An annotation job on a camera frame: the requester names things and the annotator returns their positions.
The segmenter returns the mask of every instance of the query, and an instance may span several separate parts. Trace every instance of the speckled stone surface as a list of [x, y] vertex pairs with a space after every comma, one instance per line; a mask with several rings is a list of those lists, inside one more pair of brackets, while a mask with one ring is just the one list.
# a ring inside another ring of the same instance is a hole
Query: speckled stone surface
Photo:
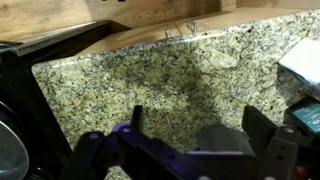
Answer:
[[[145, 133], [179, 151], [197, 147], [210, 125], [241, 129], [254, 105], [275, 122], [316, 92], [278, 67], [304, 37], [320, 37], [320, 10], [254, 21], [114, 51], [76, 56], [32, 68], [73, 147], [87, 131], [109, 133], [145, 108]], [[124, 178], [118, 171], [113, 178]]]

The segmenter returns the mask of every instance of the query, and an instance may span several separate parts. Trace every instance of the wooden surface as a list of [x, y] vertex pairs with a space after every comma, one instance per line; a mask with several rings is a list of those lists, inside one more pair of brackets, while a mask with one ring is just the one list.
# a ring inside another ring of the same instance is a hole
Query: wooden surface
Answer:
[[[286, 15], [298, 11], [299, 10], [271, 8], [238, 8], [234, 11], [219, 12], [192, 19], [199, 24], [199, 31], [205, 31], [274, 16]], [[166, 24], [159, 24], [112, 34], [80, 52], [79, 55], [97, 53], [138, 43], [164, 39], [165, 26]], [[187, 19], [170, 22], [169, 27], [171, 36], [191, 33], [187, 28]]]
[[[199, 31], [206, 31], [274, 16], [282, 16], [298, 11], [293, 9], [237, 8], [233, 11], [219, 12], [189, 19], [199, 25]], [[182, 34], [192, 33], [187, 27], [189, 19], [176, 21], [176, 25]]]
[[1, 0], [0, 39], [106, 19], [137, 28], [235, 7], [236, 0]]
[[237, 0], [237, 7], [267, 7], [307, 10], [320, 8], [320, 0]]
[[87, 49], [80, 52], [78, 55], [89, 53], [97, 53], [101, 51], [117, 49], [124, 46], [130, 46], [143, 42], [151, 42], [165, 38], [166, 27], [170, 29], [171, 37], [180, 36], [178, 28], [173, 22], [162, 23], [158, 25], [148, 26], [144, 28], [137, 28], [125, 32], [115, 33], [105, 37], [99, 42], [93, 44]]

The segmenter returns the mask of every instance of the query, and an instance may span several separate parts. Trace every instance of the granite slab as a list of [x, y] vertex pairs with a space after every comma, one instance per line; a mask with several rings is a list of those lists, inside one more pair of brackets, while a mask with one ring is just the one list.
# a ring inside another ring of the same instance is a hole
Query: granite slab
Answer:
[[[305, 37], [320, 37], [320, 10], [194, 33], [32, 68], [70, 145], [87, 131], [109, 133], [144, 106], [145, 133], [181, 152], [210, 125], [241, 130], [245, 105], [274, 122], [319, 94], [278, 66]], [[114, 178], [124, 178], [118, 173]]]

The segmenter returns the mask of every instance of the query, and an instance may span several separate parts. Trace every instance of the granite countertop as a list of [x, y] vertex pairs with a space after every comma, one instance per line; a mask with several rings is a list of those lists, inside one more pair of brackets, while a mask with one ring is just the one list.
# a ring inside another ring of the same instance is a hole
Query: granite countertop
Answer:
[[302, 38], [320, 37], [319, 27], [320, 10], [312, 10], [40, 63], [32, 71], [72, 147], [84, 132], [109, 133], [129, 122], [139, 104], [145, 133], [185, 152], [197, 147], [201, 128], [241, 129], [246, 104], [282, 122], [289, 105], [319, 98], [277, 64]]

